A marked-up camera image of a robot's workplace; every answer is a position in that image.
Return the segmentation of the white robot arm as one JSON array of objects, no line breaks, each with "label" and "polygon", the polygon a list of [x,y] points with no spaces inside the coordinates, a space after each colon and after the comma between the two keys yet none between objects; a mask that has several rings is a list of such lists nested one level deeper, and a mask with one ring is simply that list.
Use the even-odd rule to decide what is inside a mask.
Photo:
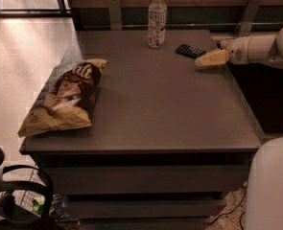
[{"label": "white robot arm", "polygon": [[195,64],[200,68],[252,63],[283,69],[283,28],[276,34],[249,35],[222,40],[221,49],[197,57]]}]

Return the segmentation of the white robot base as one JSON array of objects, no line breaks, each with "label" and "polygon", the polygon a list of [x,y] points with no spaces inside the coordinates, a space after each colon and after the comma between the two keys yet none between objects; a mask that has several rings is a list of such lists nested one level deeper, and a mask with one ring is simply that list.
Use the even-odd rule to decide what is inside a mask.
[{"label": "white robot base", "polygon": [[246,230],[283,230],[283,137],[270,140],[253,157]]}]

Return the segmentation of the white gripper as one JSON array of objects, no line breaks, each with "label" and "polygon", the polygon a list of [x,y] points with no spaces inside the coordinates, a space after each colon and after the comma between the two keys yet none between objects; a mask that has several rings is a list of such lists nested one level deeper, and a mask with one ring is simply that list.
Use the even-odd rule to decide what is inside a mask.
[{"label": "white gripper", "polygon": [[222,49],[213,50],[197,57],[195,64],[199,68],[221,66],[228,61],[232,64],[248,64],[248,45],[250,40],[250,36],[221,40],[220,46]]}]

